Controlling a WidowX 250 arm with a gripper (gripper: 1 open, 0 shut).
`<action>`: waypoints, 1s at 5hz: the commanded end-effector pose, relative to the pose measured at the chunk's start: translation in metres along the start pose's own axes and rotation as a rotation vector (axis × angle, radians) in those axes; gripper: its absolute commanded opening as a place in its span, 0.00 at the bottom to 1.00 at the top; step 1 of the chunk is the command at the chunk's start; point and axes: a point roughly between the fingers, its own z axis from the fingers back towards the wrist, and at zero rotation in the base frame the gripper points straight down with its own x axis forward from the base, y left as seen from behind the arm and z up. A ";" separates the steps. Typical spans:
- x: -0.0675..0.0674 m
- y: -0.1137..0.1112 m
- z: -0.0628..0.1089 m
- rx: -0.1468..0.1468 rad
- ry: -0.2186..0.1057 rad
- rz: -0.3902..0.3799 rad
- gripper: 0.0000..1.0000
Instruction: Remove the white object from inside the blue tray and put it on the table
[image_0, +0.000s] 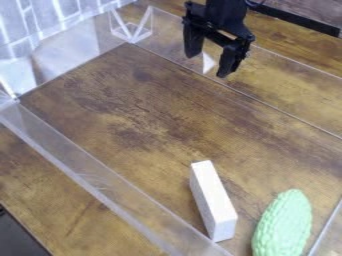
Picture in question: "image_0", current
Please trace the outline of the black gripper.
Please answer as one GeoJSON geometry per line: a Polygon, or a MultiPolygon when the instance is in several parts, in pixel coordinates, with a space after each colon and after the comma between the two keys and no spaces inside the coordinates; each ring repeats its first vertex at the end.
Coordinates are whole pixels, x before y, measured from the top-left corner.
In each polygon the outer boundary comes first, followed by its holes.
{"type": "Polygon", "coordinates": [[[203,4],[187,0],[183,16],[184,54],[188,58],[200,54],[204,38],[210,33],[223,31],[236,37],[240,44],[231,43],[223,47],[216,76],[226,78],[234,73],[246,58],[248,45],[255,36],[244,25],[248,0],[206,0],[203,4]]]}

